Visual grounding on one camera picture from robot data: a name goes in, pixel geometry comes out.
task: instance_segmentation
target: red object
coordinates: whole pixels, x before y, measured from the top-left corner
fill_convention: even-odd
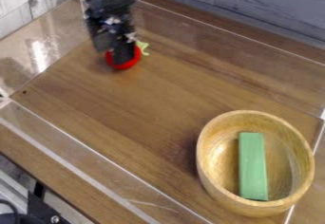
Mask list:
[[[107,54],[106,54],[106,57],[107,57],[107,64],[115,68],[115,69],[127,69],[127,68],[131,68],[139,61],[140,59],[140,49],[138,46],[135,46],[135,58],[126,62],[123,65],[116,65],[112,61],[112,54],[107,51]]]

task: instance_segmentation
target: bowl rim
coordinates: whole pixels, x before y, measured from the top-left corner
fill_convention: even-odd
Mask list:
[[[207,128],[210,128],[210,126],[214,124],[215,121],[219,121],[219,120],[222,120],[222,119],[225,119],[225,118],[227,118],[227,117],[230,117],[233,115],[237,115],[237,114],[255,114],[255,115],[262,115],[265,117],[269,117],[271,120],[278,121],[279,123],[282,123],[283,126],[287,127],[294,132],[294,134],[297,134],[298,138],[301,139],[301,142],[304,144],[304,148],[305,148],[306,153],[308,153],[308,158],[309,158],[309,163],[310,163],[310,171],[308,172],[308,176],[306,176],[301,186],[298,187],[298,189],[293,192],[291,195],[286,196],[285,198],[262,202],[262,201],[250,200],[250,199],[246,199],[246,198],[243,198],[241,196],[237,196],[234,193],[227,191],[221,185],[213,184],[213,181],[211,181],[211,179],[210,179],[210,177],[207,175],[207,171],[202,167],[202,159],[199,158],[199,152],[201,152],[202,145],[203,145],[202,138],[203,138],[203,136],[206,134]],[[313,176],[314,176],[313,151],[312,151],[310,145],[309,145],[302,133],[296,129],[296,127],[287,121],[285,121],[279,117],[277,117],[277,116],[274,116],[271,114],[267,114],[267,113],[265,113],[262,111],[257,111],[257,110],[235,110],[235,111],[226,112],[226,113],[221,114],[219,116],[214,117],[207,122],[207,124],[205,125],[205,127],[203,127],[203,129],[201,131],[199,138],[198,138],[198,143],[197,143],[197,168],[199,168],[199,170],[201,170],[198,172],[202,172],[205,174],[205,178],[209,180],[209,182],[210,182],[211,186],[214,187],[214,189],[222,195],[229,197],[233,201],[235,201],[235,202],[238,202],[238,203],[241,203],[243,205],[251,206],[251,207],[265,207],[265,208],[279,207],[279,206],[283,206],[283,205],[286,205],[289,203],[294,203],[300,199],[300,197],[308,192],[308,190],[310,188],[310,185],[313,183]]]

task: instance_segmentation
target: green block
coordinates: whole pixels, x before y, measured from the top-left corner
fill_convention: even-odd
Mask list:
[[[267,177],[262,133],[238,135],[239,196],[267,200]]]

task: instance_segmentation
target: wooden bowl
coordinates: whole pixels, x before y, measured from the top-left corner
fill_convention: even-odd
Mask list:
[[[261,132],[265,139],[269,201],[238,196],[238,133]],[[197,145],[197,168],[205,188],[221,206],[254,217],[275,215],[306,193],[314,173],[313,152],[297,129],[257,111],[234,111],[205,126]]]

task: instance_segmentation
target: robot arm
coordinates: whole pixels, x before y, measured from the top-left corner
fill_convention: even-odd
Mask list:
[[[135,57],[136,33],[130,11],[135,0],[86,0],[87,30],[99,52],[108,51],[116,65]]]

